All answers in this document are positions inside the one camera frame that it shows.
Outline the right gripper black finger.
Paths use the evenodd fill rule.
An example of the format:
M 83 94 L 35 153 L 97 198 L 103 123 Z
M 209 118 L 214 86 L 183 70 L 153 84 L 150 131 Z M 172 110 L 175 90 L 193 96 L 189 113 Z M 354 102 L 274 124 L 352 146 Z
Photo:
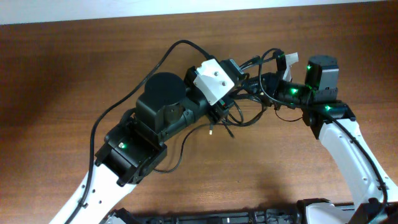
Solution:
M 242 81 L 243 87 L 258 87 L 259 86 L 259 78 L 258 77 L 246 77 Z
M 263 103 L 264 101 L 262 98 L 259 96 L 259 93 L 257 90 L 253 90 L 250 88 L 245 88 L 245 91 L 247 92 L 246 98 L 252 101 L 255 101 L 257 103 Z

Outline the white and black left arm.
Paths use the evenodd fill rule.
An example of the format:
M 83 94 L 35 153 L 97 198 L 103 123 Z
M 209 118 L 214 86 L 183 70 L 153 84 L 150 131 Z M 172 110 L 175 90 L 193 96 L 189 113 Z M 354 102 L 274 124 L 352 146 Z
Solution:
M 166 157 L 168 139 L 203 116 L 215 124 L 228 114 L 228 95 L 242 78 L 240 69 L 224 65 L 191 67 L 185 78 L 170 72 L 151 76 L 136 107 L 105 136 L 90 171 L 51 222 L 99 223 Z

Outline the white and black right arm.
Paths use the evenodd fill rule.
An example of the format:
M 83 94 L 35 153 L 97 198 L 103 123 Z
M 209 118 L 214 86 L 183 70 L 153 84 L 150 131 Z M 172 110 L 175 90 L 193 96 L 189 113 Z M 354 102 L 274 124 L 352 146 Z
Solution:
M 325 198 L 297 202 L 300 223 L 397 223 L 397 185 L 366 144 L 351 108 L 337 99 L 339 68 L 327 55 L 309 58 L 303 84 L 284 76 L 287 58 L 275 57 L 278 71 L 260 73 L 243 86 L 267 106 L 300 108 L 302 119 L 327 149 L 342 173 L 353 208 Z

